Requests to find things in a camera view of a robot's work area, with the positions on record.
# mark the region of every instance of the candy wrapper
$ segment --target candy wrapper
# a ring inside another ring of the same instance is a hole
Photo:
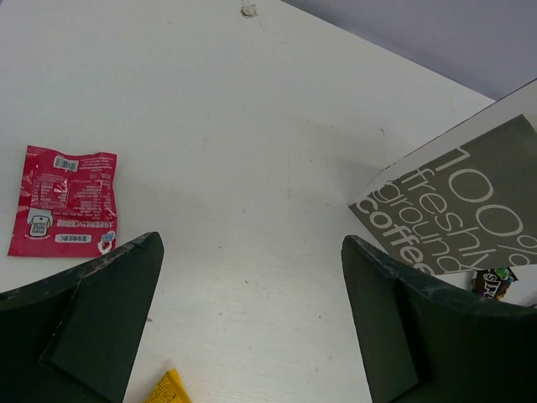
[[[29,145],[10,256],[97,257],[116,247],[117,156]]]
[[[474,271],[471,292],[501,301],[511,284],[518,280],[509,267]]]

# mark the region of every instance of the gray wall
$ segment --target gray wall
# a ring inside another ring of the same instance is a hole
[[[536,0],[284,0],[493,99],[537,77]]]

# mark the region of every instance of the red candy wrapper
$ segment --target red candy wrapper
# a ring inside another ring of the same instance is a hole
[[[117,156],[29,145],[9,256],[93,258],[116,247]]]

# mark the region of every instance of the white tabletop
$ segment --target white tabletop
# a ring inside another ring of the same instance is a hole
[[[171,366],[198,403],[370,401],[340,260],[345,235],[368,234],[346,205],[491,102],[256,4],[255,18],[240,0],[0,6],[3,250],[27,144],[117,153],[119,241],[164,240],[128,403]],[[81,261],[0,259],[0,291]]]

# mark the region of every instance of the yellow wrapper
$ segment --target yellow wrapper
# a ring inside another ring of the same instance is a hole
[[[144,403],[192,403],[176,369],[166,372]]]

